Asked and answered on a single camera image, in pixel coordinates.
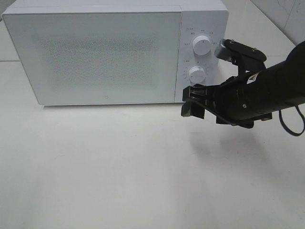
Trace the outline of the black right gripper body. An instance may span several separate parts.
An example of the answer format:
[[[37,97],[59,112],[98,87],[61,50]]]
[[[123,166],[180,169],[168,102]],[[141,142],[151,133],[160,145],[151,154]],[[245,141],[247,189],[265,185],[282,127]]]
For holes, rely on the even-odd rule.
[[[256,111],[250,99],[245,95],[247,83],[232,83],[229,78],[220,85],[206,88],[206,110],[216,116],[216,123],[221,125],[240,126],[251,129],[254,122],[269,121],[273,118],[270,111]]]

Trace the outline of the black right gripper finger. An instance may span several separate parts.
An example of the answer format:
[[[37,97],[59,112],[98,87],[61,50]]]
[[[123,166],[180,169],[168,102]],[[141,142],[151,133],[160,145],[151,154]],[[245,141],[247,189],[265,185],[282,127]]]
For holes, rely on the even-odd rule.
[[[185,102],[182,105],[181,116],[204,119],[206,108],[212,108],[214,105],[214,102]]]
[[[182,101],[203,101],[208,99],[211,95],[212,86],[195,84],[194,86],[187,86],[183,89]]]

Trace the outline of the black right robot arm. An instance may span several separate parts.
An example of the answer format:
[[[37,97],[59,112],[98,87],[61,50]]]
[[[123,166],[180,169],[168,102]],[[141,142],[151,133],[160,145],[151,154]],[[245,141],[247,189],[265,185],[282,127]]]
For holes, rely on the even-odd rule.
[[[238,75],[219,85],[196,84],[183,90],[181,115],[204,118],[209,111],[216,123],[253,128],[256,120],[270,120],[272,113],[305,102],[305,44],[298,44],[285,61],[267,68],[258,49],[222,39],[218,59],[238,67]]]

